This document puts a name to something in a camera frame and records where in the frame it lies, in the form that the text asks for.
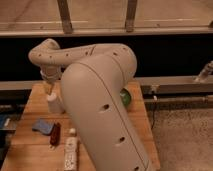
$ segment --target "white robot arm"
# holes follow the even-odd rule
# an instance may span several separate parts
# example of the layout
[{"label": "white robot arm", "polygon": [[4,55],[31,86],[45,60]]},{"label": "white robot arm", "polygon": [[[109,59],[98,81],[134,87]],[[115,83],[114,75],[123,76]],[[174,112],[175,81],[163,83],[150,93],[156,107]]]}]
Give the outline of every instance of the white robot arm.
[{"label": "white robot arm", "polygon": [[60,49],[47,39],[29,53],[47,82],[61,78],[65,110],[97,171],[154,171],[120,98],[136,71],[136,58],[123,44]]}]

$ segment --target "blue cloth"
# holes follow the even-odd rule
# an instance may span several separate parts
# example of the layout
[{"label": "blue cloth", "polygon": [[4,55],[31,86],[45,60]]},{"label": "blue cloth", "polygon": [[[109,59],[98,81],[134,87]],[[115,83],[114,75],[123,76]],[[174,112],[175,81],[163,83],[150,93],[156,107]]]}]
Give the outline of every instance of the blue cloth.
[{"label": "blue cloth", "polygon": [[53,129],[53,125],[54,125],[54,123],[48,123],[43,119],[38,119],[34,123],[32,130],[33,131],[40,131],[44,135],[50,135],[50,133]]},{"label": "blue cloth", "polygon": [[0,129],[4,128],[4,124],[7,120],[7,118],[8,118],[7,115],[3,115],[3,114],[0,115]]}]

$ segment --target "floor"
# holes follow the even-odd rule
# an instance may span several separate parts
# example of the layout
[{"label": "floor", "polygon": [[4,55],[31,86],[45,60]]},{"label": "floor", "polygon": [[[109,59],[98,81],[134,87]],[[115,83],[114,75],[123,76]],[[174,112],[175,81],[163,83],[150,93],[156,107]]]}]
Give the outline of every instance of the floor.
[{"label": "floor", "polygon": [[213,103],[148,104],[161,171],[213,170]]}]

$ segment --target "screw hole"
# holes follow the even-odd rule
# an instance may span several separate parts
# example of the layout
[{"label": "screw hole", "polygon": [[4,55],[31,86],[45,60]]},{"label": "screw hole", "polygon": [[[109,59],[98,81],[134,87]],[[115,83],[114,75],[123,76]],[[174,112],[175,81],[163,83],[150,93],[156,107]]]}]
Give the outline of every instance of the screw hole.
[{"label": "screw hole", "polygon": [[139,167],[137,166],[136,168],[134,168],[134,171],[138,171],[139,170]]},{"label": "screw hole", "polygon": [[125,137],[121,137],[118,139],[118,142],[116,143],[116,146],[121,145],[121,143],[123,143],[125,141]]},{"label": "screw hole", "polygon": [[101,107],[100,112],[105,112],[107,109],[109,109],[109,105],[105,104],[104,106]]},{"label": "screw hole", "polygon": [[117,53],[115,53],[115,52],[113,52],[113,55],[118,56],[118,54],[117,54]]}]

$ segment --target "wooden table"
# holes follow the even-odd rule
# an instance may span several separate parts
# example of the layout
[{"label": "wooden table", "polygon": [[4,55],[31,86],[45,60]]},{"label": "wooden table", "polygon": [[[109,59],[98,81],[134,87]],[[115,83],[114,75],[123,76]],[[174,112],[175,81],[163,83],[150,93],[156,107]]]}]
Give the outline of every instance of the wooden table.
[{"label": "wooden table", "polygon": [[[133,99],[127,109],[129,117],[144,143],[155,168],[159,169],[158,154],[140,86],[137,82],[130,82],[127,85],[127,89],[130,91]],[[59,84],[55,85],[54,92],[60,95]],[[45,119],[48,122],[61,123],[60,144],[54,150],[49,147],[49,136],[32,131],[32,125],[38,118]],[[42,84],[35,84],[12,138],[2,171],[62,171],[64,144],[69,136],[69,129],[71,127],[71,120],[67,114],[51,114],[48,112],[43,86]],[[80,144],[79,149],[79,171],[95,171],[83,144]]]}]

